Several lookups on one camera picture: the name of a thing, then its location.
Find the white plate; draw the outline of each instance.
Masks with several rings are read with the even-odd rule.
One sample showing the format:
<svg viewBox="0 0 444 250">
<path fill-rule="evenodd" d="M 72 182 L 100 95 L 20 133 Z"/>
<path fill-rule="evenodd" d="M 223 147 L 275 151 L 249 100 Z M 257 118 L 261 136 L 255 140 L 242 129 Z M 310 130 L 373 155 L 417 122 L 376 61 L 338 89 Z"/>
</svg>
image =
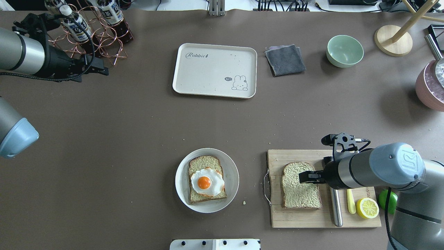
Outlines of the white plate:
<svg viewBox="0 0 444 250">
<path fill-rule="evenodd" d="M 252 48 L 182 44 L 173 89 L 180 94 L 251 98 L 256 93 L 257 63 Z"/>
<path fill-rule="evenodd" d="M 225 191 L 227 198 L 190 204 L 188 163 L 192 159 L 202 155 L 211 155 L 217 157 L 220 160 L 223 170 L 223 179 L 225 181 Z M 223 208 L 228 206 L 228 204 L 230 204 L 230 202 L 236 196 L 239 188 L 239 172 L 234 161 L 226 153 L 211 148 L 198 149 L 189 153 L 179 164 L 176 172 L 175 183 L 177 195 L 187 207 L 200 213 L 213 213 L 222 210 Z"/>
</svg>

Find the green bowl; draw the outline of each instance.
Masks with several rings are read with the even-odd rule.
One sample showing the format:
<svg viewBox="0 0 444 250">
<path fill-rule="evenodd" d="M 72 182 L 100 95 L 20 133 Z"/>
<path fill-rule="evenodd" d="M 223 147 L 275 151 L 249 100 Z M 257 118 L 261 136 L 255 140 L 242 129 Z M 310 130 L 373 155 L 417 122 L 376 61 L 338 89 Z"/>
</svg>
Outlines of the green bowl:
<svg viewBox="0 0 444 250">
<path fill-rule="evenodd" d="M 360 62 L 363 57 L 362 45 L 351 36 L 334 36 L 327 44 L 327 58 L 336 67 L 351 67 Z"/>
</svg>

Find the bread slice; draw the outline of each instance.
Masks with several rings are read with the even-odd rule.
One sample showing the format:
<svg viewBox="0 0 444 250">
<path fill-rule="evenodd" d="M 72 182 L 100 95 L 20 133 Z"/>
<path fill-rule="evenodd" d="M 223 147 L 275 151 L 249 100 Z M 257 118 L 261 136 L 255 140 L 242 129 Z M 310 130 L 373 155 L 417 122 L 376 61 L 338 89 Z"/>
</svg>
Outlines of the bread slice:
<svg viewBox="0 0 444 250">
<path fill-rule="evenodd" d="M 191 160 L 188 163 L 188 165 L 189 165 L 188 182 L 190 183 L 190 204 L 193 204 L 196 202 L 206 202 L 206 201 L 210 201 L 210 200 L 220 200 L 220 199 L 226 198 L 225 187 L 223 188 L 222 192 L 219 193 L 218 195 L 208 197 L 208 196 L 203 196 L 203 195 L 196 193 L 196 191 L 193 189 L 193 186 L 191 184 L 191 176 L 196 171 L 199 171 L 199 170 L 204 169 L 206 167 L 209 167 L 211 169 L 219 171 L 220 174 L 222 175 L 222 178 L 223 178 L 223 169 L 222 169 L 221 162 L 219 159 L 217 159 L 214 156 L 203 155 L 203 156 L 199 156 L 199 157 L 194 158 L 193 160 Z"/>
<path fill-rule="evenodd" d="M 301 161 L 291 162 L 284 166 L 282 189 L 285 208 L 322 208 L 318 186 L 312 183 L 299 183 L 299 173 L 308 170 L 314 171 L 314 167 Z"/>
</svg>

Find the wooden cutting board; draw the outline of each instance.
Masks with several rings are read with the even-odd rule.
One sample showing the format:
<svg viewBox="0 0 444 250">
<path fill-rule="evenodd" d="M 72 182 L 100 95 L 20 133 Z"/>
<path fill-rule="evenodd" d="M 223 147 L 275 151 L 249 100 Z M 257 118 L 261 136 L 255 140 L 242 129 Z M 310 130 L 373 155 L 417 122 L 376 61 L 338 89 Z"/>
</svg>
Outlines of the wooden cutting board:
<svg viewBox="0 0 444 250">
<path fill-rule="evenodd" d="M 322 159 L 330 156 L 331 150 L 268 150 L 268 168 L 270 170 L 271 181 L 271 226 L 280 228 L 333 228 L 332 201 L 330 188 L 326 185 L 319 185 L 322 209 L 292 209 L 283 208 L 284 191 L 281 188 L 281 176 L 286 164 L 293 161 L 304 161 L 314 166 L 316 170 L 322 170 Z M 376 200 L 375 189 L 373 187 L 353 189 L 355 202 L 363 197 L 370 197 Z M 381 219 L 363 219 L 357 213 L 350 214 L 347 207 L 346 190 L 339 191 L 341 201 L 341 213 L 343 226 L 345 227 L 380 227 Z"/>
</svg>

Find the gray cloth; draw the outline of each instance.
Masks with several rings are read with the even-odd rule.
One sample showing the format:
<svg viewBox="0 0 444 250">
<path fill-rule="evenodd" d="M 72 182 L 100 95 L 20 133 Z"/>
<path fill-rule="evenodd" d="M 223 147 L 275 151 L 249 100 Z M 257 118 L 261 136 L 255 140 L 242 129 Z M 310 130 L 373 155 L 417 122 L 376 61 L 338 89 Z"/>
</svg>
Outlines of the gray cloth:
<svg viewBox="0 0 444 250">
<path fill-rule="evenodd" d="M 272 46 L 265 51 L 268 63 L 275 76 L 305 71 L 301 48 L 292 45 Z"/>
</svg>

